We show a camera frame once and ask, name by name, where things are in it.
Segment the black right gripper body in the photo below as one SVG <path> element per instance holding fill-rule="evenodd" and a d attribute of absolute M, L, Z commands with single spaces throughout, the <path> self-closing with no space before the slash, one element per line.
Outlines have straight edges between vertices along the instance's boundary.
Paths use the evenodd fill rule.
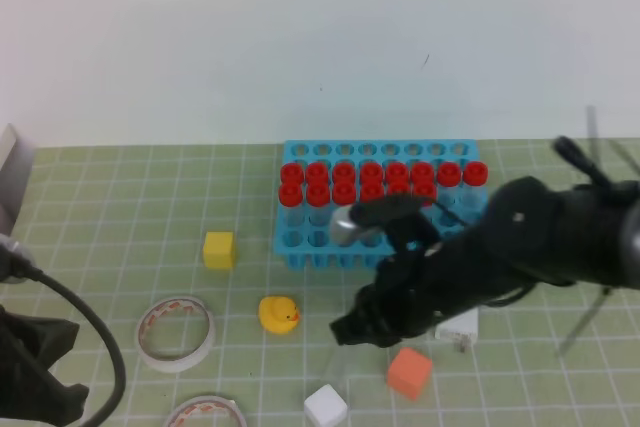
<path fill-rule="evenodd" d="M 393 249 L 330 330 L 339 345 L 391 347 L 519 286 L 519 272 L 489 250 L 473 225 L 429 246 Z"/>

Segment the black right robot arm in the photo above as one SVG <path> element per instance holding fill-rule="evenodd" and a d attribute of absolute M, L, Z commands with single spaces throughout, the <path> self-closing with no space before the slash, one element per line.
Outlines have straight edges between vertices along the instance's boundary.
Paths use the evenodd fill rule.
<path fill-rule="evenodd" d="M 337 209 L 330 235 L 348 244 L 386 235 L 392 253 L 330 324 L 340 345 L 387 348 L 480 306 L 512 304 L 541 283 L 597 284 L 603 296 L 639 286 L 639 185 L 610 180 L 570 138 L 555 152 L 587 177 L 554 191 L 532 176 L 510 181 L 474 223 L 443 237 L 423 195 L 399 193 Z"/>

